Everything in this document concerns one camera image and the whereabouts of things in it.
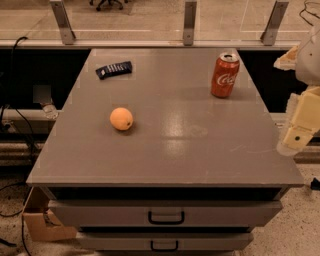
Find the cable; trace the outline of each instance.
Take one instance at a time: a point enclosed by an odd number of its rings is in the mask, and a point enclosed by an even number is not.
[[[13,186],[23,186],[23,185],[25,185],[24,182],[13,183],[13,184],[4,186],[3,188],[0,189],[0,191],[4,190],[4,189],[6,189],[6,188],[9,188],[9,187],[13,187]],[[0,216],[1,216],[2,218],[11,218],[11,217],[14,217],[14,216],[19,215],[21,212],[22,212],[22,210],[20,210],[20,211],[18,211],[18,212],[15,212],[15,213],[12,213],[12,214],[8,214],[8,215],[5,215],[5,214],[0,213]]]
[[[4,105],[1,106],[1,113],[0,113],[0,131],[2,131],[2,132],[6,132],[6,131],[8,130],[8,127],[6,127],[5,125],[3,125],[3,123],[2,123],[4,110],[5,110],[6,108],[8,108],[8,107],[9,107],[9,105],[6,105],[6,104],[4,104]]]
[[[6,89],[4,86],[0,83],[0,108],[1,108],[1,113],[0,113],[0,130],[3,130],[2,126],[2,119],[3,119],[3,113],[4,109],[6,106],[6,100],[7,100],[7,94],[6,94]]]
[[[28,119],[21,114],[21,112],[18,110],[18,109],[15,109],[17,111],[17,113],[27,122],[28,126],[29,126],[29,129],[31,131],[31,137],[30,137],[30,142],[26,140],[26,143],[29,147],[30,147],[30,161],[31,161],[31,164],[33,165],[35,163],[35,150],[36,150],[36,146],[35,146],[35,141],[34,141],[34,132],[33,132],[33,129],[32,129],[32,126],[30,124],[30,122],[28,121]]]
[[[1,238],[0,238],[0,244],[4,244],[4,245],[6,245],[6,246],[8,246],[8,247],[17,247],[16,244],[9,243],[8,241],[6,241],[6,240],[4,240],[4,239],[1,239]]]
[[[28,254],[28,256],[31,256],[31,253],[29,252],[27,245],[26,245],[26,241],[24,240],[24,218],[23,215],[21,215],[21,239],[22,239],[22,244],[24,247],[24,250],[26,251],[26,253]]]
[[[13,53],[14,53],[15,49],[17,48],[19,42],[22,41],[22,40],[27,40],[27,39],[28,39],[28,37],[26,37],[26,36],[19,37],[19,38],[16,40],[13,48],[11,49],[11,62],[10,62],[9,85],[11,85],[12,73],[13,73]]]
[[[318,2],[308,2],[308,0],[305,0],[304,1],[304,9],[302,11],[300,11],[299,16],[302,19],[304,19],[304,21],[307,22],[310,26],[313,26],[313,24],[310,21],[308,21],[305,17],[302,16],[302,13],[306,12],[306,13],[312,15],[313,17],[320,19],[320,16],[318,14],[308,11],[308,5],[310,5],[310,4],[320,5],[320,3],[318,3]]]

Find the remote control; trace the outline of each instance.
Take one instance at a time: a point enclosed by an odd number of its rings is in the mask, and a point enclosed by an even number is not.
[[[125,61],[121,63],[115,63],[107,65],[96,70],[96,73],[100,80],[103,80],[108,77],[118,76],[123,74],[132,73],[132,64],[131,61]]]

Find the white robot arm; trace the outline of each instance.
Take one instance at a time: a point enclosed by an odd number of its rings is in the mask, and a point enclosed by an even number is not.
[[[295,69],[296,78],[308,85],[300,96],[291,94],[287,121],[277,150],[292,156],[302,151],[320,129],[320,26],[312,27],[298,47],[292,48],[274,64],[280,69]]]

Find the drawer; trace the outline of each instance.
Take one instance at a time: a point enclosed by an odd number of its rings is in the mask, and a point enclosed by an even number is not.
[[[51,200],[49,208],[68,226],[264,226],[279,201]]]
[[[226,251],[243,250],[250,233],[77,233],[86,249],[110,251]]]

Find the red soda can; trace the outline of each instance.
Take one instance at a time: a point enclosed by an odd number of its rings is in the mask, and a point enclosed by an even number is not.
[[[211,93],[219,98],[231,94],[240,67],[240,61],[235,54],[221,53],[216,61],[212,81]]]

